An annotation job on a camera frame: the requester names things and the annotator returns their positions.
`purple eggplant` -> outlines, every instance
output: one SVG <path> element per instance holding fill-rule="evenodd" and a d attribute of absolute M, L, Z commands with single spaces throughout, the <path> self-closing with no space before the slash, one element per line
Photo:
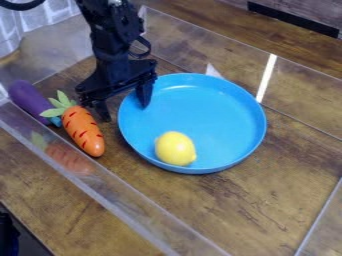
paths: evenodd
<path fill-rule="evenodd" d="M 40 116 L 43 111 L 55 107 L 28 81 L 15 81 L 10 86 L 8 94 L 14 103 L 26 110 L 40 123 L 44 125 L 52 123 L 58 127 L 62 126 L 59 117 L 46 118 Z"/>

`clear acrylic surface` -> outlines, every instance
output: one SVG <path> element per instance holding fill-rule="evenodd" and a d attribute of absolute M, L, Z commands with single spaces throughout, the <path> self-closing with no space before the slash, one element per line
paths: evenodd
<path fill-rule="evenodd" d="M 219 74 L 249 90 L 265 106 L 294 119 L 301 119 L 336 138 L 342 138 L 342 101 L 338 100 L 341 94 L 333 93 L 342 91 L 341 79 L 151 8 L 143 7 L 141 13 L 146 19 L 145 36 L 154 45 L 153 55 L 189 72 L 205 73 L 210 63 Z M 62 35 L 66 39 L 63 44 L 58 40 Z M 51 39 L 51 44 L 42 38 Z M 20 51 L 10 59 L 0 61 L 0 82 L 4 87 L 18 78 L 36 83 L 88 56 L 88 28 L 79 16 L 27 35 Z M 316 93 L 322 85 L 329 99 Z M 12 104 L 2 91 L 0 103 L 2 128 L 163 252 L 169 255 L 178 255 L 185 251 L 193 255 L 229 255 L 193 227 L 40 125 Z M 71 155 L 75 154 L 82 165 L 71 167 L 66 162 L 56 161 L 48 155 L 51 149 L 74 152 Z M 341 255 L 341 191 L 340 183 L 298 255 L 330 255 L 324 254 L 329 252 L 336 253 L 332 255 Z"/>

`blue plate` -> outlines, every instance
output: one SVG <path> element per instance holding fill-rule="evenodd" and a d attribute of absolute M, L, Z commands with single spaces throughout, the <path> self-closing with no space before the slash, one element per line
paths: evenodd
<path fill-rule="evenodd" d="M 218 172 L 238 164 L 259 146 L 267 129 L 263 109 L 245 89 L 191 73 L 158 78 L 146 109 L 133 92 L 122 102 L 118 122 L 141 156 L 161 168 L 186 174 Z M 157 158 L 155 139 L 167 131 L 179 131 L 194 141 L 198 158 L 186 167 Z"/>

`yellow lemon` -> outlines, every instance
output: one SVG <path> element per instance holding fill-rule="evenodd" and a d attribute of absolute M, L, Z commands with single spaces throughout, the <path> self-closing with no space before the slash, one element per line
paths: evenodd
<path fill-rule="evenodd" d="M 181 132 L 166 132 L 155 141 L 155 154 L 167 164 L 187 166 L 197 160 L 191 139 Z"/>

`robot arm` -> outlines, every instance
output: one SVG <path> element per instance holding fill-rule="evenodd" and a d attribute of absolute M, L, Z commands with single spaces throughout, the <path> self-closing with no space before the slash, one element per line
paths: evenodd
<path fill-rule="evenodd" d="M 26 4 L 0 0 L 0 6 L 28 10 L 46 0 Z M 104 121 L 111 120 L 106 100 L 122 91 L 135 88 L 142 107 L 150 104 L 157 80 L 157 61 L 142 59 L 151 52 L 150 42 L 141 36 L 143 20 L 127 0 L 75 0 L 91 28 L 91 42 L 96 57 L 92 75 L 76 86 L 80 103 L 94 107 Z M 131 44 L 138 41 L 147 51 L 134 53 Z"/>

